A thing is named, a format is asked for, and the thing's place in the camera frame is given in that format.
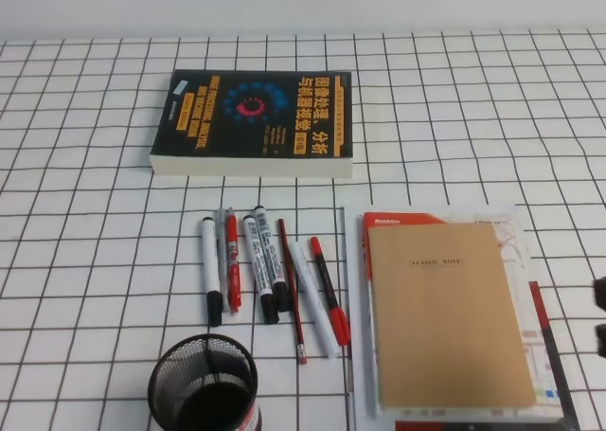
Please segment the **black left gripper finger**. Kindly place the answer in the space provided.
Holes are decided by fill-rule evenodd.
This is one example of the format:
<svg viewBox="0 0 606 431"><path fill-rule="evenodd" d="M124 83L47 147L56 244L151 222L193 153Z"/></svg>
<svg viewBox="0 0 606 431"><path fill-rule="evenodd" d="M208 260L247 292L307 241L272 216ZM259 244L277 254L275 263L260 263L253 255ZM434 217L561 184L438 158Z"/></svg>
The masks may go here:
<svg viewBox="0 0 606 431"><path fill-rule="evenodd" d="M598 278L593 281L593 292L596 305L602 311L606 311L606 278Z"/></svg>

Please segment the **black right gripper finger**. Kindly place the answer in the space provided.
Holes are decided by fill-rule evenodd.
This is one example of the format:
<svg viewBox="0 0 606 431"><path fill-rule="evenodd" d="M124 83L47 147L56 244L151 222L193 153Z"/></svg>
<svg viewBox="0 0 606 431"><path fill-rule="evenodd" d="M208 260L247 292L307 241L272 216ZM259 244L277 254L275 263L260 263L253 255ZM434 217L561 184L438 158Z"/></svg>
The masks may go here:
<svg viewBox="0 0 606 431"><path fill-rule="evenodd" d="M597 339L597 355L606 357L606 324L598 324L595 326Z"/></svg>

